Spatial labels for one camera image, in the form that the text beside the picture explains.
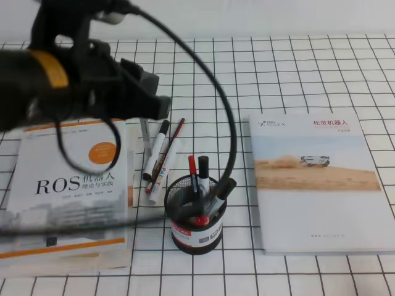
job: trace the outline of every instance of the orange circle on book cover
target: orange circle on book cover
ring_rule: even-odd
[[[98,143],[89,151],[89,159],[98,165],[111,162],[115,157],[117,146],[110,142]]]

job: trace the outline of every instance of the stack of books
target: stack of books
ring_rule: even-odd
[[[124,121],[114,124],[122,140],[120,156],[111,170],[100,175],[84,175],[68,166],[58,150],[53,126],[27,130],[7,210],[0,215],[1,227],[105,226],[128,219],[128,204],[136,204],[134,147],[130,143],[137,142],[138,133]],[[103,122],[64,124],[62,135],[71,161],[87,170],[103,171],[114,158],[115,138]],[[130,264],[131,242],[129,229],[57,237],[0,237],[0,277],[124,267]]]

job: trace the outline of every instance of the black cable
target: black cable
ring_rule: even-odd
[[[156,20],[154,17],[149,15],[147,12],[144,12],[140,10],[136,6],[132,6],[129,2],[123,2],[125,5],[122,7],[122,10],[118,11],[123,14],[136,14],[142,16],[144,19],[148,20],[155,26],[157,26],[159,29],[161,29],[164,33],[166,33],[170,38],[172,38],[184,51],[186,51],[192,59],[202,68],[203,72],[209,77],[211,83],[213,86],[216,88],[218,91],[219,96],[221,97],[222,103],[225,108],[225,112],[228,117],[229,121],[229,129],[230,129],[230,152],[229,152],[229,159],[227,166],[225,168],[225,171],[223,172],[222,177],[220,178],[217,187],[213,190],[210,191],[209,195],[207,196],[208,199],[214,198],[216,195],[218,195],[219,192],[222,192],[227,185],[228,179],[230,177],[230,174],[232,172],[232,169],[235,165],[235,160],[236,160],[236,152],[237,152],[237,134],[236,134],[236,126],[235,126],[235,119],[233,117],[233,113],[231,111],[230,104],[228,102],[228,99],[225,95],[225,92],[223,91],[222,87],[220,86],[219,82],[215,79],[213,74],[211,74],[210,70],[204,65],[204,62],[175,34],[173,33],[170,29],[168,29],[163,23],[160,21]],[[112,123],[109,124],[109,127],[112,129],[112,127],[115,128]],[[113,130],[115,135],[119,135],[118,130],[115,128]],[[65,153],[64,146],[62,140],[62,135],[60,132],[60,128],[57,128],[57,134],[58,134],[58,145],[60,151],[63,150],[62,155],[65,157],[67,154]],[[115,137],[115,140],[119,140],[119,143],[117,143],[117,148],[119,147],[120,149],[120,138]],[[119,157],[119,153],[117,153],[114,157],[113,162],[116,162]],[[69,165],[72,167],[78,167],[77,165],[73,164],[71,161],[68,162]],[[126,221],[121,221],[113,224],[107,224],[105,226],[103,225],[92,225],[92,226],[75,226],[75,227],[66,227],[66,228],[31,228],[31,229],[24,229],[24,230],[19,230],[19,229],[2,229],[0,230],[0,237],[15,237],[15,236],[59,236],[63,234],[73,234],[73,233],[78,233],[78,232],[91,232],[91,231],[103,231],[106,229],[117,229],[117,228],[125,228],[125,227],[134,227],[137,224],[146,224],[146,223],[151,223],[153,221],[161,220],[164,217],[162,216],[155,216],[155,217],[150,217],[146,218],[143,220],[135,221],[135,219],[132,220],[126,220]]]
[[[60,153],[62,154],[64,160],[74,170],[77,170],[80,173],[83,173],[83,174],[86,174],[86,175],[100,175],[100,174],[103,174],[103,173],[111,170],[117,164],[117,161],[119,159],[119,155],[120,155],[120,152],[121,152],[121,137],[119,135],[117,127],[113,124],[113,122],[111,120],[104,119],[104,118],[100,118],[100,119],[113,132],[114,137],[115,137],[115,145],[116,145],[115,155],[114,155],[114,158],[112,159],[110,165],[105,170],[101,170],[101,171],[87,170],[86,168],[83,168],[83,167],[77,165],[75,162],[73,162],[70,159],[69,155],[67,154],[66,150],[64,149],[63,136],[62,136],[62,131],[61,131],[61,127],[60,127],[60,121],[59,120],[54,120],[55,129],[56,129],[56,136],[57,136],[57,145],[59,147]]]
[[[136,7],[132,4],[129,5],[127,10],[128,13],[136,14],[142,16],[148,22],[151,22],[155,26],[157,26],[160,30],[162,30],[166,35],[172,38],[184,51],[186,51],[192,59],[202,68],[203,72],[209,77],[211,83],[218,91],[218,94],[221,97],[223,106],[225,108],[225,112],[228,117],[229,122],[229,129],[230,129],[230,151],[229,151],[229,159],[227,166],[225,167],[225,171],[223,172],[222,177],[220,178],[217,187],[214,188],[213,191],[210,191],[207,195],[207,200],[213,199],[218,193],[222,192],[225,186],[228,183],[228,179],[232,172],[232,169],[235,165],[236,161],[236,153],[237,153],[237,134],[236,134],[236,126],[235,126],[235,119],[233,118],[233,113],[231,111],[230,104],[228,102],[227,96],[223,91],[219,82],[215,79],[211,71],[207,68],[204,62],[190,49],[175,33],[173,33],[169,28],[167,28],[163,23],[158,21],[156,18],[148,14],[147,12],[141,10],[139,7]]]

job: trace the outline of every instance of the white robot vehicle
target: white robot vehicle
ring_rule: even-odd
[[[304,167],[325,168],[329,165],[329,156],[302,156],[301,165]]]

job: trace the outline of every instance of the yellow band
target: yellow band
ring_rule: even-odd
[[[45,51],[29,50],[29,52],[44,69],[52,88],[65,88],[69,85],[66,71],[53,55]]]

